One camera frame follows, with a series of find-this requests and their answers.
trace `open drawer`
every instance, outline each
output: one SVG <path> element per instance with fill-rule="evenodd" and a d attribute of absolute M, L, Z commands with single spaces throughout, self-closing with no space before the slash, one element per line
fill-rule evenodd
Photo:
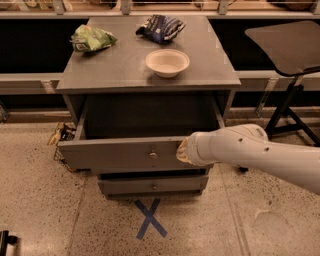
<path fill-rule="evenodd" d="M 199 169 L 176 150 L 192 132 L 217 129 L 212 100 L 204 92 L 89 95 L 74 140 L 58 147 L 71 168 L 96 175 Z"/>

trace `chair seat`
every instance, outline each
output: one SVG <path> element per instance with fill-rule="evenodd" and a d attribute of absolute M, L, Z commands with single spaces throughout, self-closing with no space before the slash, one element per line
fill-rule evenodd
<path fill-rule="evenodd" d="M 251 28 L 245 31 L 282 76 L 320 72 L 320 26 L 313 21 Z"/>

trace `drawer front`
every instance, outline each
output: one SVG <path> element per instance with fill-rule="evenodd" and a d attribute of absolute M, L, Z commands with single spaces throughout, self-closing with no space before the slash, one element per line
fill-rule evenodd
<path fill-rule="evenodd" d="M 66 162 L 94 174 L 195 169 L 176 158 L 183 137 L 102 139 L 59 143 Z"/>
<path fill-rule="evenodd" d="M 196 177 L 172 177 L 154 179 L 98 180 L 101 192 L 108 195 L 156 193 L 173 191 L 202 191 L 208 182 L 208 175 Z"/>

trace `plastic bag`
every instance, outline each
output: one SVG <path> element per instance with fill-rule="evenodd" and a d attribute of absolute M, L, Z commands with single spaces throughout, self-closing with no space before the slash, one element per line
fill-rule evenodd
<path fill-rule="evenodd" d="M 71 43 L 76 52 L 93 52 L 112 46 L 117 38 L 111 32 L 100 28 L 81 25 L 71 36 Z"/>
<path fill-rule="evenodd" d="M 159 44 L 166 44 L 172 41 L 184 27 L 185 23 L 177 18 L 152 15 L 136 31 L 136 35 L 143 35 Z"/>

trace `floor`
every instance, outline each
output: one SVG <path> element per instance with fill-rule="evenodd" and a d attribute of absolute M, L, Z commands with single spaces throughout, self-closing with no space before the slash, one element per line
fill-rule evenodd
<path fill-rule="evenodd" d="M 227 125 L 248 122 L 265 125 Z M 319 195 L 221 163 L 202 195 L 107 200 L 90 171 L 69 172 L 53 159 L 47 141 L 56 124 L 9 118 L 0 125 L 0 230 L 19 238 L 7 256 L 320 255 Z M 275 141 L 308 143 L 301 134 Z"/>

